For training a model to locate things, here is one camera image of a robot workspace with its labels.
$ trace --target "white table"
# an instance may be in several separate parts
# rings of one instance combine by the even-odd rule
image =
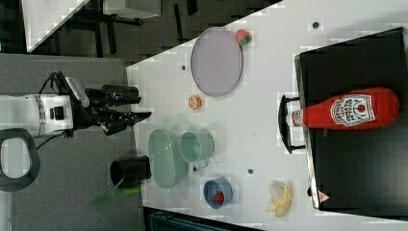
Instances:
[[[89,0],[21,0],[27,52],[32,52]]]
[[[315,21],[320,23],[316,30],[312,28]],[[178,136],[206,128],[216,144],[209,166],[198,172],[190,167],[188,176],[170,192],[161,190],[153,178],[147,180],[142,187],[143,206],[262,230],[406,230],[408,223],[401,221],[315,210],[306,194],[305,151],[290,155],[277,124],[281,95],[297,92],[295,55],[399,26],[408,26],[406,0],[287,0],[271,6],[225,26],[233,32],[245,29],[253,40],[242,48],[241,81],[222,98],[204,95],[193,82],[189,60],[194,40],[127,67],[129,83],[139,88],[142,97],[133,110],[153,112],[135,126],[140,154],[148,155],[148,137],[159,127]],[[196,93],[205,101],[199,111],[188,107],[189,96]],[[293,136],[296,143],[302,143],[300,130]],[[254,169],[252,175],[247,173],[249,168]],[[214,210],[206,204],[202,188],[218,176],[230,180],[234,198],[231,204]],[[266,212],[268,186],[274,181],[293,187],[292,208],[283,218]]]

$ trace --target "red object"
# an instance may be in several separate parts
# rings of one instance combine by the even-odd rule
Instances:
[[[399,100],[392,90],[354,90],[298,110],[287,117],[290,126],[334,130],[364,130],[383,127],[399,115]]]
[[[237,33],[235,33],[235,39],[239,45],[247,45],[252,40],[251,35],[245,30],[237,31]]]
[[[217,192],[217,193],[214,195],[214,201],[215,201],[217,204],[219,204],[219,205],[223,204],[223,203],[224,203],[224,193],[222,193],[222,192]]]

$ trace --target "warning label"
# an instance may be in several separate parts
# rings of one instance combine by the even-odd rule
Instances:
[[[337,124],[346,127],[375,120],[370,95],[346,95],[343,99],[334,102],[330,112]]]
[[[324,201],[330,199],[330,196],[324,194],[323,192],[318,191],[319,193],[319,201],[320,203],[323,203]]]

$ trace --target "round plate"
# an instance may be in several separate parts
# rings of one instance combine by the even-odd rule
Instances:
[[[191,53],[191,74],[205,94],[220,97],[238,84],[242,71],[242,51],[234,34],[222,28],[206,30]]]

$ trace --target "blue bowl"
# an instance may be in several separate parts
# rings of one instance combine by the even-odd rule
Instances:
[[[214,196],[217,193],[224,194],[224,203],[218,204],[214,201]],[[209,180],[204,185],[204,198],[207,204],[213,209],[220,209],[227,205],[232,199],[232,188],[230,183],[225,177],[219,177],[214,180]]]

